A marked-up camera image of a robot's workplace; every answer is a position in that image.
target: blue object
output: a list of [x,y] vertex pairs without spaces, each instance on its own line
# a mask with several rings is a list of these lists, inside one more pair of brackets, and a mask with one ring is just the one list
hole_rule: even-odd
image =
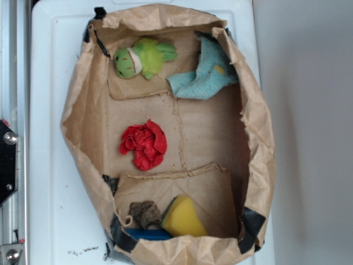
[[178,98],[209,99],[223,87],[239,82],[217,40],[206,34],[197,34],[197,39],[201,41],[201,54],[196,71],[167,77]]
[[171,236],[165,230],[144,230],[144,229],[135,229],[128,228],[125,231],[135,239],[146,239],[146,240],[167,240],[170,239]]

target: gray wall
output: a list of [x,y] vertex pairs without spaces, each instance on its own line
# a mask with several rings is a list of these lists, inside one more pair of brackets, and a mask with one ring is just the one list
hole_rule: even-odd
[[277,265],[353,264],[353,1],[253,0]]

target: metal frame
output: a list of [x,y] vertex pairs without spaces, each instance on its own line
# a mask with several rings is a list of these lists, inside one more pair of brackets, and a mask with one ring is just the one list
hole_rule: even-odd
[[31,0],[2,0],[0,118],[18,135],[18,190],[0,208],[0,246],[22,244],[17,264],[27,263],[27,172]]

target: screw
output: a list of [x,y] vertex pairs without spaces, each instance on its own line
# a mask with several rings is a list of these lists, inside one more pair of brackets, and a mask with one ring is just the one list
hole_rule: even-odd
[[7,185],[6,185],[6,189],[7,189],[8,191],[13,190],[13,185],[12,185],[12,184],[7,184]]
[[14,145],[17,142],[17,135],[10,131],[4,135],[4,141],[7,145]]
[[10,264],[16,264],[19,256],[20,255],[16,250],[9,250],[6,254],[6,258],[10,262]]

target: paper bag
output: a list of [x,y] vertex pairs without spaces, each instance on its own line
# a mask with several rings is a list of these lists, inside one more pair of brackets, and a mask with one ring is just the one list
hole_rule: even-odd
[[[274,192],[275,144],[264,97],[228,35],[226,22],[208,13],[163,4],[110,14],[102,8],[95,11],[72,75],[61,128],[114,251],[136,264],[153,265],[235,264],[251,256],[264,243]],[[196,69],[200,53],[196,32],[211,34],[219,42],[236,69],[239,84],[223,88],[208,100],[178,99],[165,78]],[[143,76],[118,78],[116,50],[144,36],[172,43],[178,59],[166,63],[149,81]],[[148,119],[164,130],[168,149],[164,161],[147,175],[188,174],[213,162],[229,171],[231,183],[225,183],[233,197],[229,212],[236,215],[229,231],[232,237],[137,241],[126,233],[124,218],[116,211],[116,184],[120,176],[141,172],[134,168],[132,154],[119,153],[120,137],[128,126]],[[204,189],[202,182],[199,189]]]
[[124,220],[130,204],[151,200],[164,213],[178,195],[193,199],[196,213],[210,236],[236,237],[236,211],[229,172],[213,163],[190,172],[157,175],[122,174],[115,194],[117,212]]

